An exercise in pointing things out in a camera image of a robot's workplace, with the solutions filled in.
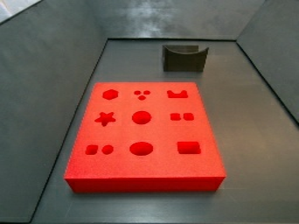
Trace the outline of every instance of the dark gray object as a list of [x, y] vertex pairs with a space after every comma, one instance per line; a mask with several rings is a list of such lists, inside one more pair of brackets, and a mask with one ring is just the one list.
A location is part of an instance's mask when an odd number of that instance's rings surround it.
[[162, 46], [162, 70], [165, 72], [201, 72], [209, 48], [198, 51], [196, 45]]

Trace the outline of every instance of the shape sorter block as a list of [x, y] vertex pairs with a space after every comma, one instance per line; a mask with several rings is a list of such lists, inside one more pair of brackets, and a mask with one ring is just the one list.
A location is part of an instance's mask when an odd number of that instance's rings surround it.
[[97, 83], [64, 178], [76, 193], [216, 191], [225, 171], [194, 83]]

